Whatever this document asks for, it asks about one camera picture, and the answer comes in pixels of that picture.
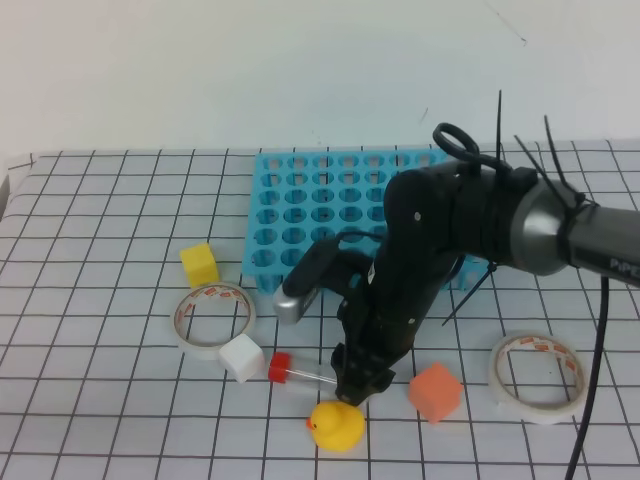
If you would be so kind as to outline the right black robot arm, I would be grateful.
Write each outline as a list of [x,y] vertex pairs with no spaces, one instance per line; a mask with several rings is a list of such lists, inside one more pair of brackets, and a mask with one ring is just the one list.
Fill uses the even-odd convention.
[[578,203],[529,168],[504,175],[459,162],[395,175],[383,201],[386,234],[344,307],[332,355],[337,397],[384,391],[457,260],[473,256],[534,275],[567,266],[639,281],[639,215]]

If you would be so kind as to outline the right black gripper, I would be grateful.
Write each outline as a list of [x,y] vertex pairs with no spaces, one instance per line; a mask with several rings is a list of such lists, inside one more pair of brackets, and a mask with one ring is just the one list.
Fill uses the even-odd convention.
[[422,320],[440,288],[460,270],[457,253],[410,254],[394,259],[382,248],[338,309],[345,338],[331,355],[335,394],[351,406],[384,392],[391,365],[413,346]]

